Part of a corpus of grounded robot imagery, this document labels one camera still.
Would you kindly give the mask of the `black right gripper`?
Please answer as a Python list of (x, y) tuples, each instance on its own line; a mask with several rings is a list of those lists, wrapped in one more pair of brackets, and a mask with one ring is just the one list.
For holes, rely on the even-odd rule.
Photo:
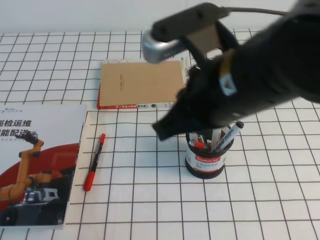
[(152, 128), (164, 141), (174, 135), (219, 129), (240, 119), (236, 109), (239, 93), (232, 76), (237, 50), (231, 48), (213, 59), (194, 53), (196, 61), (171, 110)]

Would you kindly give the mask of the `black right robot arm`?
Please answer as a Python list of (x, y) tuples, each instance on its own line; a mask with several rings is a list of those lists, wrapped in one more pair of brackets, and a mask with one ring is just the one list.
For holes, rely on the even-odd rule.
[(299, 0), (243, 44), (220, 22), (231, 11), (206, 2), (153, 24), (152, 40), (178, 41), (196, 61), (152, 126), (160, 140), (222, 128), (297, 97), (320, 101), (319, 1)]

